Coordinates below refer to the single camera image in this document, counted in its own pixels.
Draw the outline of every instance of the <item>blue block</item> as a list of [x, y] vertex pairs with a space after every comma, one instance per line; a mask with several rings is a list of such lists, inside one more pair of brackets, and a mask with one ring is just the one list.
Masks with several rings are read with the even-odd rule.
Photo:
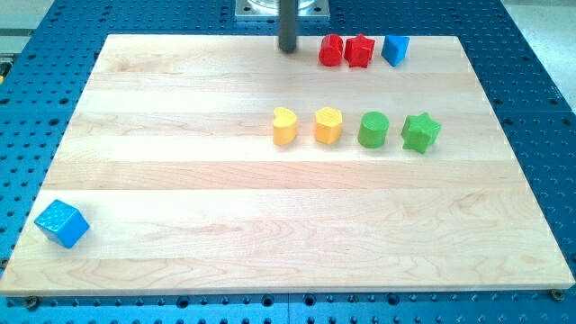
[[90, 227], [78, 209], [60, 200], [52, 202], [34, 224], [64, 248], [72, 248]]
[[384, 46], [382, 47], [382, 56], [390, 63], [391, 66], [396, 67], [406, 56], [408, 43], [410, 37], [406, 36], [392, 36], [388, 35], [384, 38]]

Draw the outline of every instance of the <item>green block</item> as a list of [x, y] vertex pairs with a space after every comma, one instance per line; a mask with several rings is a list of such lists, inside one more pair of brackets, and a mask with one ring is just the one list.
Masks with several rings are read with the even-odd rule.
[[430, 118], [427, 112], [420, 116], [407, 116], [402, 129], [403, 149], [414, 149], [422, 154], [434, 144], [441, 125]]
[[358, 142], [369, 149], [376, 149], [384, 145], [388, 131], [388, 117], [381, 112], [367, 112], [362, 116]]

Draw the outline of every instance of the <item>yellow block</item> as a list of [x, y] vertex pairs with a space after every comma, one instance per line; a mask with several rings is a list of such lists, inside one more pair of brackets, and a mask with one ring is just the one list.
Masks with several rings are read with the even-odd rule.
[[316, 140], [332, 144], [342, 134], [342, 112], [332, 107], [324, 107], [315, 113]]
[[298, 117], [290, 109], [278, 107], [274, 109], [274, 144], [288, 144], [296, 138]]

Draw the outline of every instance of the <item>blue table surface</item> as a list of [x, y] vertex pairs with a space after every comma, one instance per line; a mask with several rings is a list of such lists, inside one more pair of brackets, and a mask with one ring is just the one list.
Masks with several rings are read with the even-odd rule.
[[[0, 85], [0, 258], [5, 267], [109, 33], [275, 35], [231, 0], [56, 0]], [[576, 118], [498, 0], [332, 0], [300, 35], [456, 35], [572, 271]], [[0, 323], [574, 323], [564, 292], [0, 297]]]

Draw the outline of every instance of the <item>plastic block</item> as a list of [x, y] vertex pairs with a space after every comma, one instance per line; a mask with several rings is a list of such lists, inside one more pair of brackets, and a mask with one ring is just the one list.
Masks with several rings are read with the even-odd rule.
[[318, 59], [320, 63], [327, 67], [340, 65], [344, 51], [344, 42], [336, 34], [328, 34], [322, 39]]
[[434, 144], [441, 125], [430, 118], [427, 112], [420, 116], [408, 116], [402, 129], [403, 149], [414, 149], [422, 154]]
[[34, 224], [64, 248], [72, 248], [90, 227], [78, 209], [60, 200], [52, 202]]
[[274, 144], [288, 144], [296, 138], [298, 117], [288, 108], [274, 109]]
[[316, 140], [332, 144], [342, 135], [342, 112], [332, 107], [324, 107], [315, 113]]
[[396, 67], [404, 60], [409, 42], [410, 37], [386, 36], [384, 38], [384, 46], [382, 46], [382, 56], [391, 66]]
[[376, 149], [384, 145], [390, 122], [381, 112], [367, 112], [362, 116], [358, 142], [365, 148]]
[[353, 67], [368, 68], [368, 63], [372, 59], [375, 40], [366, 38], [363, 34], [346, 40], [344, 59], [348, 65]]

